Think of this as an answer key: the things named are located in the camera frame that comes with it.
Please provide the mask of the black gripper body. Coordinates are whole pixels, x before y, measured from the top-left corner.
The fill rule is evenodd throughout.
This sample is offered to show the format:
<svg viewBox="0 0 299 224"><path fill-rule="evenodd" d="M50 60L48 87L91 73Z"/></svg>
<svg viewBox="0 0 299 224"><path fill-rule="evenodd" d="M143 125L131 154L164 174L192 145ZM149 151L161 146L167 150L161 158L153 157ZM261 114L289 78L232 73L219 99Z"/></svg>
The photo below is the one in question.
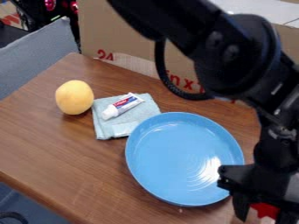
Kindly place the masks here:
<svg viewBox="0 0 299 224"><path fill-rule="evenodd" d="M299 207L299 127L263 127L253 163L221 165L217 187L235 201Z"/></svg>

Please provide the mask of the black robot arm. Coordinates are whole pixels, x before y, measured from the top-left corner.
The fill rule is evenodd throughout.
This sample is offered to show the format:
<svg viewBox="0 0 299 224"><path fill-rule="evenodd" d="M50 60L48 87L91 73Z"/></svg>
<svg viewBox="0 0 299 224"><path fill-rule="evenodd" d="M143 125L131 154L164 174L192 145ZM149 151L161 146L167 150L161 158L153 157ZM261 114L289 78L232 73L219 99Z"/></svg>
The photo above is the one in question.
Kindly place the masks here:
<svg viewBox="0 0 299 224"><path fill-rule="evenodd" d="M225 13L209 0L107 0L136 31L171 42L192 60L203 98L241 100L257 114L253 163L219 168L240 220L255 208L275 224L299 224L299 65L271 23Z"/></svg>

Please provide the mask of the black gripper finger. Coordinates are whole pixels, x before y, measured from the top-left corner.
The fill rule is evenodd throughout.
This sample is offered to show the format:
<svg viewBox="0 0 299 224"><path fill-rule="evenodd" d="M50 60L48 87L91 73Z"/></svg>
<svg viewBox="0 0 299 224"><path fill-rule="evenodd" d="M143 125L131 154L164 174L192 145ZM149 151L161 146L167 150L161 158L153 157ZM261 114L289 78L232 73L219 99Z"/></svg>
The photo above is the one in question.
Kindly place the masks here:
<svg viewBox="0 0 299 224"><path fill-rule="evenodd" d="M275 224L299 224L299 210L281 210L275 219Z"/></svg>
<svg viewBox="0 0 299 224"><path fill-rule="evenodd" d="M245 222L248 217L248 210L251 205L251 198L241 192L232 193L232 206L236 217Z"/></svg>

